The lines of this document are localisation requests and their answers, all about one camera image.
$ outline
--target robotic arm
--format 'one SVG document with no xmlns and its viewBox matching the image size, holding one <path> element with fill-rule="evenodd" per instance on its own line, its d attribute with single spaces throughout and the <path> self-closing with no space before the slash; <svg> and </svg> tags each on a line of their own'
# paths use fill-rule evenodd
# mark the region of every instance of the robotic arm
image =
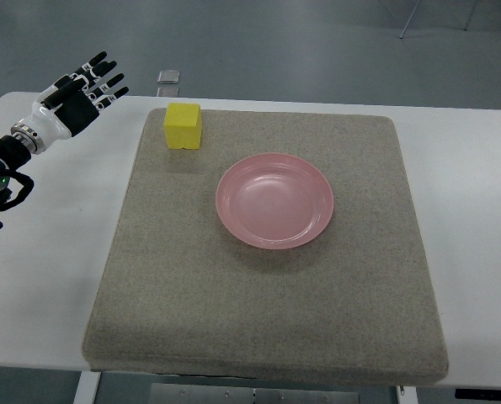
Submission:
<svg viewBox="0 0 501 404">
<path fill-rule="evenodd" d="M 10 135 L 0 139 L 0 211 L 20 204 L 33 189 L 33 180 L 17 172 L 31 159 L 31 154 L 41 154 L 58 139 L 76 136 L 96 120 L 103 109 L 128 93 L 127 87 L 110 93 L 123 79 L 122 73 L 97 85 L 117 65 L 115 61 L 103 61 L 105 57 L 106 52 L 101 52 L 74 73 L 57 80 L 33 102 L 31 115 L 15 124 Z M 11 179 L 22 185 L 13 200 L 9 200 Z"/>
</svg>

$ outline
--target white table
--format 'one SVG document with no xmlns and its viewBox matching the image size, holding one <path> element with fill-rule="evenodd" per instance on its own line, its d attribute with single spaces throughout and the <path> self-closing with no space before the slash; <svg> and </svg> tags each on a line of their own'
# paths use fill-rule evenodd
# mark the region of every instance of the white table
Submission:
<svg viewBox="0 0 501 404">
<path fill-rule="evenodd" d="M 0 99 L 0 137 L 36 94 Z M 0 213 L 0 365 L 87 370 L 81 343 L 148 112 L 124 97 L 33 156 L 35 188 Z M 397 128 L 445 341 L 442 386 L 501 388 L 501 111 L 188 100 L 203 109 L 377 114 Z"/>
</svg>

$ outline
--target floor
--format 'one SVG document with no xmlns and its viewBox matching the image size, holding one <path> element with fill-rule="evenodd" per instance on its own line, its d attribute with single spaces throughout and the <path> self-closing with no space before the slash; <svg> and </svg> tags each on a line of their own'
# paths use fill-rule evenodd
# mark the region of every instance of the floor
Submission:
<svg viewBox="0 0 501 404">
<path fill-rule="evenodd" d="M 155 96 L 159 71 L 176 69 L 180 97 L 501 109 L 501 0 L 481 0 L 468 30 L 472 0 L 421 1 L 400 40 L 415 3 L 0 2 L 0 97 L 107 51 L 130 95 Z M 107 374 L 96 402 L 147 402 L 156 377 Z M 0 402 L 72 402 L 78 378 L 0 368 Z M 452 389 L 418 394 L 454 401 Z"/>
</svg>

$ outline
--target plate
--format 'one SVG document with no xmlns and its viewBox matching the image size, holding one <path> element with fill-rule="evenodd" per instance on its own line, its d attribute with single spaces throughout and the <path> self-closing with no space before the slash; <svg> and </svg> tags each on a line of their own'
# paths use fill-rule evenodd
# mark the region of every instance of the plate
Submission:
<svg viewBox="0 0 501 404">
<path fill-rule="evenodd" d="M 325 176 L 289 154 L 245 158 L 226 171 L 216 189 L 221 222 L 259 248 L 293 248 L 313 240 L 327 227 L 333 207 Z"/>
</svg>

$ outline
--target yellow sponge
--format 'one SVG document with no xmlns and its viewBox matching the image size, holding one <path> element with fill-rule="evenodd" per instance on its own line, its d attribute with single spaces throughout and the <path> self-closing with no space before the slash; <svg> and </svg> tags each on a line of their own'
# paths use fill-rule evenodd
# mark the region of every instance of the yellow sponge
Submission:
<svg viewBox="0 0 501 404">
<path fill-rule="evenodd" d="M 164 132 L 170 149 L 199 149 L 201 127 L 201 109 L 198 104 L 168 104 Z"/>
</svg>

